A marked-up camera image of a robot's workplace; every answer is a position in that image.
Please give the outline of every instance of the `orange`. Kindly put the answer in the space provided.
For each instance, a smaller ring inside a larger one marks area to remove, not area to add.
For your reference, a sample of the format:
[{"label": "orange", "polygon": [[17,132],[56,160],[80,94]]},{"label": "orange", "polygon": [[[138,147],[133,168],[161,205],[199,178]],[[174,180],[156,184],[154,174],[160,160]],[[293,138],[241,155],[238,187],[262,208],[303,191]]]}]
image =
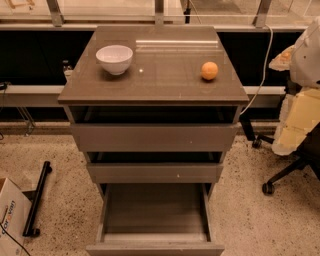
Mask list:
[{"label": "orange", "polygon": [[201,67],[201,76],[206,80],[214,79],[218,74],[218,66],[214,62],[206,62]]}]

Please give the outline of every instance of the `cardboard box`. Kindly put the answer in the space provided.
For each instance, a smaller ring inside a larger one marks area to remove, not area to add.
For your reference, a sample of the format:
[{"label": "cardboard box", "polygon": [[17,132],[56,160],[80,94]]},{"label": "cardboard box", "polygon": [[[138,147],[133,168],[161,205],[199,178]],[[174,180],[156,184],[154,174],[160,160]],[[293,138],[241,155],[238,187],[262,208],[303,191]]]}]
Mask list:
[{"label": "cardboard box", "polygon": [[[8,178],[0,178],[0,223],[21,245],[30,208],[31,202],[18,186]],[[17,256],[21,251],[22,248],[0,227],[0,255]]]}]

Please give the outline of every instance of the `black metal frame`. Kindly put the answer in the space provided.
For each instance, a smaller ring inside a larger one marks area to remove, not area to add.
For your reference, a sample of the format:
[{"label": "black metal frame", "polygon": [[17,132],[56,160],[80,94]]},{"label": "black metal frame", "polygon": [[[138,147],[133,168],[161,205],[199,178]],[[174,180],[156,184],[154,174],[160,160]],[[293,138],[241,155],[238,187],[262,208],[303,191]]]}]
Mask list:
[{"label": "black metal frame", "polygon": [[50,162],[45,161],[42,167],[40,179],[37,185],[36,190],[34,191],[27,191],[23,192],[23,194],[32,201],[32,205],[29,211],[28,219],[25,224],[25,228],[23,231],[23,236],[31,236],[31,237],[37,237],[40,235],[40,229],[33,228],[33,224],[36,218],[36,214],[38,211],[39,202],[42,196],[44,184],[47,178],[47,174],[52,171],[52,168],[50,166]]}]

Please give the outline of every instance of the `speckled floor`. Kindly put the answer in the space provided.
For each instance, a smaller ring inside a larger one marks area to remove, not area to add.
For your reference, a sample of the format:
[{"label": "speckled floor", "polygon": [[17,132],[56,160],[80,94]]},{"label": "speckled floor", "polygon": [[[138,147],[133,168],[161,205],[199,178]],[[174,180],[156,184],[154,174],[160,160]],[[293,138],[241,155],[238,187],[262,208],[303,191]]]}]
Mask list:
[{"label": "speckled floor", "polygon": [[[44,161],[53,168],[35,223],[41,235],[25,239],[27,250],[32,256],[88,256],[85,248],[95,241],[102,199],[72,136],[39,128],[29,137],[12,129],[2,132],[0,177],[30,190]],[[257,150],[244,136],[236,137],[209,202],[223,256],[320,255],[320,182],[312,171],[287,176],[272,197],[261,192],[262,183],[291,160],[274,155],[266,143]]]}]

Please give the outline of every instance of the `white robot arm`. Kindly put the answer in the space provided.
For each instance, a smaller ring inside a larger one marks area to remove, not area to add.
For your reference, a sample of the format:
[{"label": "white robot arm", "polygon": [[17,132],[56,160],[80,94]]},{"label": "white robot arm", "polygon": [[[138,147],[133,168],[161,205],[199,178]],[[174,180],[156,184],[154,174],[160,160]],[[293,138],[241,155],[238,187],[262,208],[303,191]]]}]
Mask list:
[{"label": "white robot arm", "polygon": [[291,50],[290,78],[303,88],[295,97],[288,95],[284,100],[272,145],[278,155],[295,151],[320,122],[320,17],[303,32]]}]

